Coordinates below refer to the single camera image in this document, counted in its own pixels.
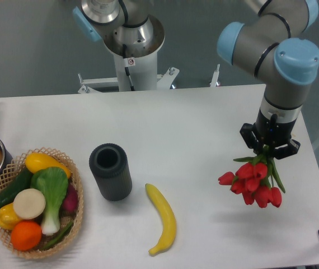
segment yellow squash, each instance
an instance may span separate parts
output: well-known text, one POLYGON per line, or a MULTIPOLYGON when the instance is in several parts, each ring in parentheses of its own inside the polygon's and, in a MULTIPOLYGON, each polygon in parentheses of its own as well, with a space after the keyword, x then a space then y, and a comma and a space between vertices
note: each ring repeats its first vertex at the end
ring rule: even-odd
POLYGON ((162 193, 154 185, 147 183, 145 187, 147 195, 158 210, 163 223, 162 234, 157 245, 148 251, 150 255, 154 256, 159 252, 168 250, 172 246, 176 238, 177 223, 175 214, 162 193))
POLYGON ((13 208, 13 203, 3 206, 0 209, 0 227, 6 230, 13 230, 22 219, 18 217, 13 208))
POLYGON ((33 174, 49 167, 59 167, 65 171, 67 178, 71 177, 71 171, 65 165, 45 153, 33 152, 29 154, 25 159, 25 166, 33 174))

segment tulip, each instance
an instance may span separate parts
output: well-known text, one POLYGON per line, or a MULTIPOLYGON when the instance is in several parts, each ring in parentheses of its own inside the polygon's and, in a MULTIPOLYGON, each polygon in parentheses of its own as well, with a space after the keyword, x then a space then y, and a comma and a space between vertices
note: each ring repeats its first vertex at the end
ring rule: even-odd
POLYGON ((282 193, 280 192, 279 188, 272 187, 271 195, 273 197, 271 204, 273 204, 275 207, 279 207, 282 203, 282 193))
POLYGON ((268 203, 273 201, 273 195, 267 186, 259 186, 254 193, 254 199, 259 207, 266 208, 268 203))
POLYGON ((254 165, 253 170, 254 176, 256 178, 259 178, 260 180, 265 178, 268 173, 268 167, 266 166, 266 164, 263 163, 257 163, 256 165, 254 165))
POLYGON ((235 175, 232 172, 226 172, 218 178, 220 185, 232 185, 235 175))
POLYGON ((232 185, 231 191, 235 194, 241 194, 245 191, 245 183, 241 180, 235 181, 232 185))
POLYGON ((239 177, 239 180, 252 178, 254 176, 254 166, 251 163, 246 163, 238 169, 236 175, 239 177))
POLYGON ((259 185, 260 185, 259 178, 250 178, 246 180, 245 182, 245 190, 247 192, 254 192, 258 189, 259 185))
POLYGON ((252 205, 255 200, 251 192, 243 192, 243 198, 246 205, 252 205))

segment wicker basket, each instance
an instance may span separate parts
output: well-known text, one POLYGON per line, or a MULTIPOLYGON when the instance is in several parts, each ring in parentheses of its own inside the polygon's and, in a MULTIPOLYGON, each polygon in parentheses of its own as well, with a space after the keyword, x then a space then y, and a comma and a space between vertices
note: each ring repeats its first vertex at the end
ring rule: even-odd
POLYGON ((63 238, 63 240, 56 244, 54 247, 41 251, 40 249, 43 248, 43 246, 50 240, 53 239, 54 236, 44 236, 42 237, 40 243, 33 249, 29 251, 18 251, 13 248, 13 245, 10 242, 10 230, 5 230, 0 227, 0 239, 3 242, 3 245, 5 245, 13 254, 26 258, 26 259, 40 259, 45 258, 48 256, 51 256, 59 251, 61 251, 63 248, 68 246, 71 241, 76 237, 82 223, 82 215, 83 215, 83 190, 82 185, 79 177, 79 172, 74 164, 74 162, 63 152, 60 152, 56 149, 35 149, 35 150, 29 150, 27 153, 22 154, 21 156, 16 157, 10 164, 7 165, 7 167, 4 169, 3 174, 0 176, 0 192, 2 189, 6 188, 8 184, 18 175, 18 173, 21 171, 21 169, 25 166, 25 159, 28 154, 32 152, 41 152, 48 154, 52 156, 53 158, 60 161, 62 164, 66 165, 70 171, 72 172, 72 176, 69 180, 72 186, 77 191, 79 203, 78 208, 74 213, 66 213, 61 212, 60 213, 60 229, 64 228, 70 221, 73 221, 74 224, 68 233, 67 236, 63 238))

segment yellow banana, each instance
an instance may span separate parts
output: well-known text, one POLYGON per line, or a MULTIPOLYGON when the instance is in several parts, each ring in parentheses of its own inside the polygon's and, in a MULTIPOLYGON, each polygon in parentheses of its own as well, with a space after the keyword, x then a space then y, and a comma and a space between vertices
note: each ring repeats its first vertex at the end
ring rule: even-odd
POLYGON ((175 214, 162 193, 154 185, 147 183, 145 187, 147 195, 158 210, 163 224, 162 234, 157 245, 148 251, 150 255, 154 256, 159 252, 168 250, 172 246, 176 238, 177 223, 175 214))

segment orange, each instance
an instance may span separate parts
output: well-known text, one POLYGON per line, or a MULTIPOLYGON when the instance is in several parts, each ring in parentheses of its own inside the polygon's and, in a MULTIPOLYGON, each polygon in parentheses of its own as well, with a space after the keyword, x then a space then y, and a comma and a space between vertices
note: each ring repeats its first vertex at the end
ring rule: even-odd
POLYGON ((14 249, 27 251, 39 244, 41 227, 32 220, 24 220, 15 225, 10 235, 10 242, 14 249))

